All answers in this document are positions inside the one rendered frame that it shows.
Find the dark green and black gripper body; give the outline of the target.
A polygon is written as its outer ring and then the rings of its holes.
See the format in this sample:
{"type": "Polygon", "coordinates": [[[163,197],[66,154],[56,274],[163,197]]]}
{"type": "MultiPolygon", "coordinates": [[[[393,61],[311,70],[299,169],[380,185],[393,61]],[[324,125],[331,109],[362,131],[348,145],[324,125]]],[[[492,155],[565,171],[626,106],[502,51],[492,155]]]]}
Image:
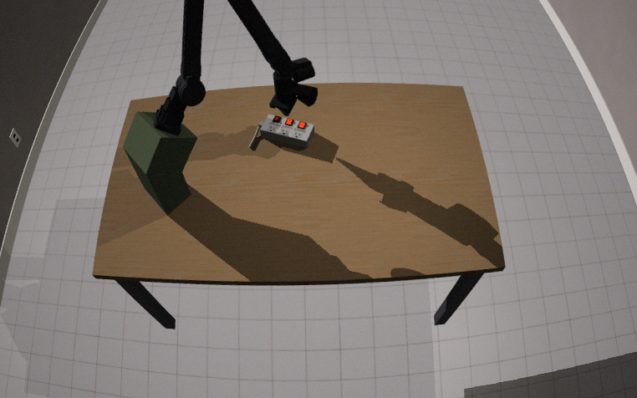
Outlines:
{"type": "Polygon", "coordinates": [[[275,95],[273,96],[273,99],[270,102],[270,108],[279,108],[282,109],[284,113],[290,113],[291,109],[293,108],[294,103],[296,102],[296,98],[294,99],[292,105],[286,105],[286,104],[282,104],[281,100],[280,100],[280,92],[286,92],[289,91],[290,89],[287,90],[278,90],[274,87],[275,89],[275,95]]]}

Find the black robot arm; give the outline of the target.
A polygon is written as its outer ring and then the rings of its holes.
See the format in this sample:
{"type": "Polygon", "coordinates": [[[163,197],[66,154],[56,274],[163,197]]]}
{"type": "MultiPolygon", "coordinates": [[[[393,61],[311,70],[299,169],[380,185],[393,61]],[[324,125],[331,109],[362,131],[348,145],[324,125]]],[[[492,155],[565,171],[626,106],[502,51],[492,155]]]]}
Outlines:
{"type": "MultiPolygon", "coordinates": [[[[289,91],[280,92],[281,103],[292,105],[296,98],[308,107],[315,104],[318,88],[298,84],[315,76],[312,62],[307,58],[290,59],[252,0],[227,1],[261,49],[263,57],[271,62],[269,64],[275,71],[274,87],[287,90],[293,86],[289,91]]],[[[155,128],[177,136],[181,133],[186,106],[200,104],[206,95],[205,86],[200,81],[203,9],[204,0],[184,0],[181,75],[164,105],[155,113],[155,128]]]]}

